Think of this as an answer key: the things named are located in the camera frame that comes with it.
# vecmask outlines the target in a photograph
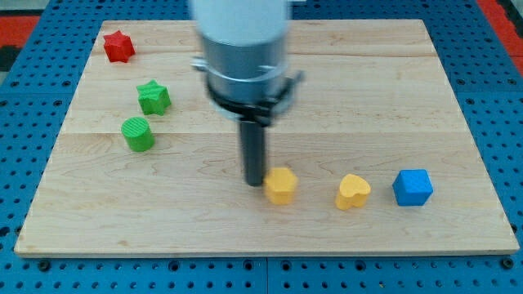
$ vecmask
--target wooden board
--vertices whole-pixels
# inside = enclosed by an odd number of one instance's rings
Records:
[[[306,71],[297,103],[269,130],[270,165],[291,167],[296,202],[271,205],[243,182],[236,125],[209,104],[192,22],[106,21],[34,198],[24,257],[424,256],[519,248],[440,60],[420,20],[292,23]],[[104,34],[137,54],[110,64]],[[148,116],[156,145],[131,152],[119,133],[140,116],[136,85],[155,78],[173,106]],[[426,168],[434,194],[398,207],[401,169]],[[367,205],[334,205],[347,173]]]

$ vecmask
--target yellow heart block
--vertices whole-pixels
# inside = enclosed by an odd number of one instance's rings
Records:
[[[276,205],[290,204],[296,193],[297,177],[286,167],[271,168],[264,179],[265,196]]]
[[[363,178],[348,174],[340,183],[336,196],[336,207],[347,210],[351,207],[363,207],[370,194],[370,185]]]

